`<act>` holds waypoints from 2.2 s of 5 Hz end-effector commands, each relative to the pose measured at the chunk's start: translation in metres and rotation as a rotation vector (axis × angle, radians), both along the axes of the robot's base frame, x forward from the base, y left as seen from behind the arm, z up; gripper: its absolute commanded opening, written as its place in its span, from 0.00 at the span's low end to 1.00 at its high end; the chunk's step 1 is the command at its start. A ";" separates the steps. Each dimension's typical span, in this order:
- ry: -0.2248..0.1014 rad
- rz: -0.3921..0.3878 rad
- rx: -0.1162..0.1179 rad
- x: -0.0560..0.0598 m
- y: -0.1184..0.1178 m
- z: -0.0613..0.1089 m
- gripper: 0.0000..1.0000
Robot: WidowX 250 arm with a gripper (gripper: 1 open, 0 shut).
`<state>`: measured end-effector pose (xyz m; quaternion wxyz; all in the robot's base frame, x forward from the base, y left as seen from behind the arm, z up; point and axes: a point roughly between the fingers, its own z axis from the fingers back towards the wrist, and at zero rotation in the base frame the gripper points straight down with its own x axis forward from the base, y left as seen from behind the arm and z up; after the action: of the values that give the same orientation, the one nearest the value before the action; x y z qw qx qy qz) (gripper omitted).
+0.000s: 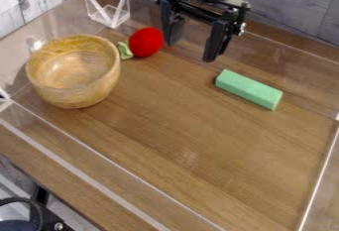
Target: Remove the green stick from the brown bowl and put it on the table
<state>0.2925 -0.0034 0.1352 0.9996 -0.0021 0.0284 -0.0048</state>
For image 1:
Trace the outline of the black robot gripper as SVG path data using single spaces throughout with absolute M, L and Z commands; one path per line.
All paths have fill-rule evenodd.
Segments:
M 218 20 L 212 24 L 211 36 L 206 42 L 203 61 L 212 62 L 226 52 L 232 35 L 244 33 L 244 18 L 252 5 L 246 0 L 170 0 L 178 7 L 199 19 L 210 18 L 215 12 L 208 12 L 208 7 L 224 10 L 231 21 Z M 184 33 L 186 19 L 168 0 L 160 0 L 160 20 L 164 40 L 168 46 L 174 46 L 182 39 Z

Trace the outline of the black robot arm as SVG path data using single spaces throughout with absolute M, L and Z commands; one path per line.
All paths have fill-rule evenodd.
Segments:
M 226 52 L 232 36 L 246 31 L 246 14 L 252 5 L 246 0 L 156 0 L 162 31 L 168 46 L 184 34 L 186 16 L 211 25 L 203 61 L 212 62 Z

